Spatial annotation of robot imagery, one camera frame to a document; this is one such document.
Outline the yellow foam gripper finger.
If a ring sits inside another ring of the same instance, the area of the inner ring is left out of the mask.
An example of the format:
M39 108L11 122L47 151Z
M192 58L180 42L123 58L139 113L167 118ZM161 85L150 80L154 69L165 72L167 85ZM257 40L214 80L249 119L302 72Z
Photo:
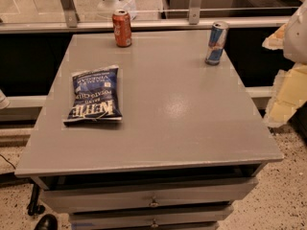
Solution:
M268 127L285 125L306 102L307 65L296 63L289 71L279 70L266 107L265 124Z
M286 29L286 24L278 28L269 37L266 37L262 43L262 46L269 50L282 50L284 46L285 29Z

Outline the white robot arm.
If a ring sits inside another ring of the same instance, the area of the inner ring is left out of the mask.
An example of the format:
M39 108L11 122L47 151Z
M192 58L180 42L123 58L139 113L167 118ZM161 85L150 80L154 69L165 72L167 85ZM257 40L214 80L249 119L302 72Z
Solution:
M266 107L265 124L281 127L307 102L307 1L262 46L282 50L284 58L294 63L290 70L278 71Z

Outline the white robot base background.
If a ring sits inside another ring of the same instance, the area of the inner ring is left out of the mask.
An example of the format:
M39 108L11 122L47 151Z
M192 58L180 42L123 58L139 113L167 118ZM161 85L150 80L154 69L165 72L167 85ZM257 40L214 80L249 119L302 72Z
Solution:
M128 12L131 19L137 16L135 0L102 0L97 6L97 15L104 20L110 20L117 10Z

